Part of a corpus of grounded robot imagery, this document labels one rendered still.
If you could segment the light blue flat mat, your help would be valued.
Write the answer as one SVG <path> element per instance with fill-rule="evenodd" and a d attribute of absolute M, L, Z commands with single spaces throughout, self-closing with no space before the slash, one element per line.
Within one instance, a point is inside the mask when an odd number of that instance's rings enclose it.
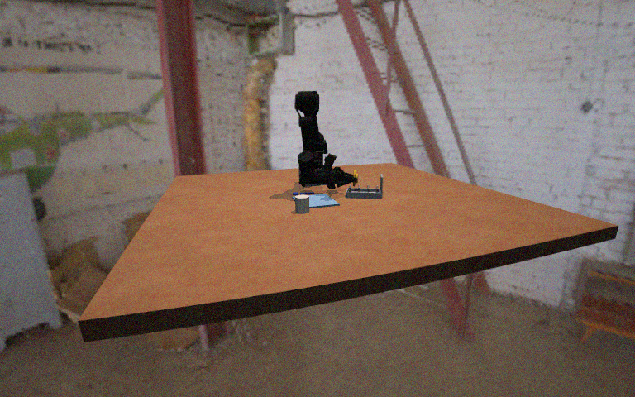
<path fill-rule="evenodd" d="M 340 206 L 340 204 L 326 194 L 309 195 L 309 208 L 323 208 L 331 206 Z"/>

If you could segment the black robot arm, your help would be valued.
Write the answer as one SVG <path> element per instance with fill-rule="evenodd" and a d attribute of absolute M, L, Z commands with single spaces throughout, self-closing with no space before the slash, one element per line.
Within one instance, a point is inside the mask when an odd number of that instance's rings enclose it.
<path fill-rule="evenodd" d="M 294 108 L 298 114 L 298 124 L 301 127 L 303 152 L 298 154 L 300 173 L 299 183 L 315 184 L 315 170 L 331 171 L 336 156 L 328 154 L 323 165 L 323 154 L 327 154 L 327 143 L 318 130 L 317 114 L 319 111 L 319 94 L 317 91 L 298 91 L 295 95 Z M 304 114 L 301 117 L 298 110 Z"/>

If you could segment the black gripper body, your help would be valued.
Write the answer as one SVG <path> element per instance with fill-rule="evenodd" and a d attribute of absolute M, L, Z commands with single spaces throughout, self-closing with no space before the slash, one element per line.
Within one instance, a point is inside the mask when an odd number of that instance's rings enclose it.
<path fill-rule="evenodd" d="M 315 184 L 327 184 L 329 189 L 335 189 L 337 183 L 337 171 L 340 172 L 341 167 L 335 167 L 331 171 L 316 169 L 315 170 Z"/>

